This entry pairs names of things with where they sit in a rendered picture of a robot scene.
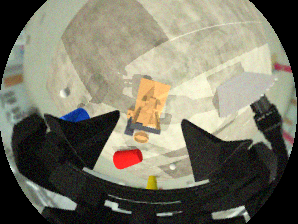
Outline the white ball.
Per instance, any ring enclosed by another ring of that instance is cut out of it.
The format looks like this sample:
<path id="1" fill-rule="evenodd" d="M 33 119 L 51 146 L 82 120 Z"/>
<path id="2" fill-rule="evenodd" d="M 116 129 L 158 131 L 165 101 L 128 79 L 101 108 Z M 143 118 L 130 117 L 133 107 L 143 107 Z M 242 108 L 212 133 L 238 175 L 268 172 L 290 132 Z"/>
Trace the white ball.
<path id="1" fill-rule="evenodd" d="M 174 169 L 174 168 L 176 168 L 176 164 L 174 163 L 170 164 L 170 169 Z"/>
<path id="2" fill-rule="evenodd" d="M 61 96 L 63 96 L 63 97 L 65 97 L 65 99 L 67 99 L 67 97 L 69 96 L 69 91 L 68 91 L 68 89 L 61 89 L 61 91 L 60 91 L 60 95 Z"/>

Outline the yellow plastic cup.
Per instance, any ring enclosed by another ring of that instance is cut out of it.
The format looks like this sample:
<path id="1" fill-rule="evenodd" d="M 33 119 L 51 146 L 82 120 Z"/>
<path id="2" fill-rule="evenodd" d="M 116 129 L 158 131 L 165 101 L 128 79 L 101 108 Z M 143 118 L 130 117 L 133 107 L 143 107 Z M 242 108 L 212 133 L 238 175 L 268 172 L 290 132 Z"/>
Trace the yellow plastic cup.
<path id="1" fill-rule="evenodd" d="M 146 183 L 146 189 L 158 189 L 156 176 L 148 177 L 148 183 Z"/>

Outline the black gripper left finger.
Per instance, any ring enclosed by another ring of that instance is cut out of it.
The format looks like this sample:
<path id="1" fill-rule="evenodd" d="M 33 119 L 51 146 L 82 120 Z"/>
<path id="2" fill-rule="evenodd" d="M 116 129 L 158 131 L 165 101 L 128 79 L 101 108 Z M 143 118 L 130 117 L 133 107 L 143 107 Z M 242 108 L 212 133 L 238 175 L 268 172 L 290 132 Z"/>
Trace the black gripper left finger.
<path id="1" fill-rule="evenodd" d="M 57 119 L 51 113 L 44 113 L 49 129 L 68 141 L 69 148 L 78 156 L 81 163 L 93 171 L 98 156 L 101 155 L 106 141 L 112 135 L 117 121 L 120 120 L 120 111 L 106 112 L 89 119 L 72 121 Z"/>

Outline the blue cup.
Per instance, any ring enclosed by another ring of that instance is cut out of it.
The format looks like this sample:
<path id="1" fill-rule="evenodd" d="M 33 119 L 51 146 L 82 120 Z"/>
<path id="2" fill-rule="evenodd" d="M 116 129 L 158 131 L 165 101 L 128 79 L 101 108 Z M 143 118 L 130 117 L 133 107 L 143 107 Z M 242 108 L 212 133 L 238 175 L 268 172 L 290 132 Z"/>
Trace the blue cup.
<path id="1" fill-rule="evenodd" d="M 90 113 L 86 111 L 85 108 L 78 108 L 76 111 L 71 113 L 67 113 L 67 115 L 60 116 L 60 119 L 72 121 L 72 123 L 76 123 L 76 121 L 81 121 L 85 119 L 89 119 Z"/>

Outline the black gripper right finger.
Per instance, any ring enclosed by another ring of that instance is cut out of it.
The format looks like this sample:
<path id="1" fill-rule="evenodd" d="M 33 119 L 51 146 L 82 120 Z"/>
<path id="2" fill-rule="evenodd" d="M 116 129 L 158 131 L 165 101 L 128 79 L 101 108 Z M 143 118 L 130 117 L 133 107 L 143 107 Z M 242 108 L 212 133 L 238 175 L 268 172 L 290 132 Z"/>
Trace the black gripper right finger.
<path id="1" fill-rule="evenodd" d="M 249 148 L 254 140 L 223 141 L 186 119 L 182 119 L 180 125 L 192 164 L 194 183 L 208 180 L 208 175 L 230 160 L 235 152 Z"/>

